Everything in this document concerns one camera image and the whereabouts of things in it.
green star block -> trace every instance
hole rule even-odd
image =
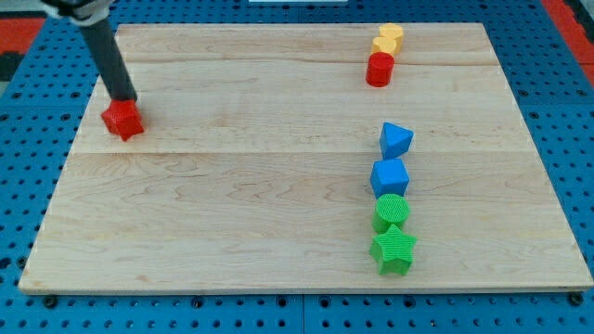
[[[412,249],[417,239],[402,233],[400,228],[391,225],[388,231],[373,238],[369,254],[378,263],[380,275],[397,273],[406,275],[413,263]]]
[[[408,203],[405,198],[396,194],[385,194],[378,198],[373,214],[373,229],[378,233],[384,233],[391,225],[402,228],[410,214]]]

wood grain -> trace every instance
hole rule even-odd
[[[375,24],[121,25],[147,131],[97,82],[20,281],[31,294],[587,289],[574,236],[479,24],[409,24],[368,87]],[[415,131],[408,276],[368,255],[385,121]]]

red surface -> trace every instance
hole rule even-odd
[[[577,62],[582,65],[590,84],[594,85],[594,44],[586,37],[584,27],[575,20],[574,11],[563,0],[541,0],[565,43],[574,53]]]
[[[390,83],[393,68],[394,57],[387,53],[376,52],[369,56],[368,73],[365,79],[374,87],[384,87]]]
[[[5,52],[27,53],[45,19],[0,19],[0,55]]]
[[[120,135],[123,141],[133,135],[142,134],[145,129],[140,123],[140,112],[134,100],[112,100],[110,107],[101,114],[103,122],[112,134]]]

blue cube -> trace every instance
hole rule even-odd
[[[385,122],[381,129],[380,147],[384,160],[395,159],[408,152],[414,133],[408,129]]]
[[[375,161],[369,180],[376,199],[384,194],[405,196],[410,181],[405,164],[400,159]]]

yellow block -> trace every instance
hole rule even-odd
[[[385,52],[393,56],[396,52],[396,49],[396,41],[388,37],[375,37],[371,43],[371,54],[376,52]]]
[[[402,40],[405,38],[405,31],[401,26],[394,23],[386,23],[380,26],[380,36],[392,38],[396,41],[396,52],[397,55],[400,53],[402,47]]]

